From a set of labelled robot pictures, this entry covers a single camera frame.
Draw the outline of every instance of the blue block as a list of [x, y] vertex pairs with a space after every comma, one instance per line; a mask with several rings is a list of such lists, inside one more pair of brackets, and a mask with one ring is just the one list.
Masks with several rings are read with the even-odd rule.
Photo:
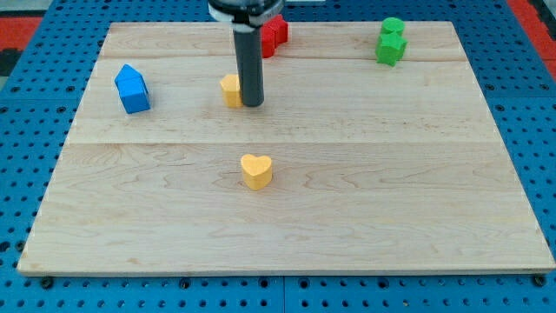
[[118, 88], [123, 108], [128, 114], [150, 109], [149, 91], [137, 70], [128, 64], [123, 65], [114, 83]]

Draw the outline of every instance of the wooden cutting board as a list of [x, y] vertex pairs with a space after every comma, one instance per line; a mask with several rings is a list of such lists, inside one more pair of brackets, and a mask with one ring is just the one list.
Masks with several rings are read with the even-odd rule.
[[[29, 276], [540, 273], [555, 263], [460, 41], [409, 22], [291, 23], [266, 101], [233, 110], [219, 23], [114, 23], [18, 264]], [[126, 115], [114, 77], [141, 71]], [[263, 190], [244, 154], [273, 159]]]

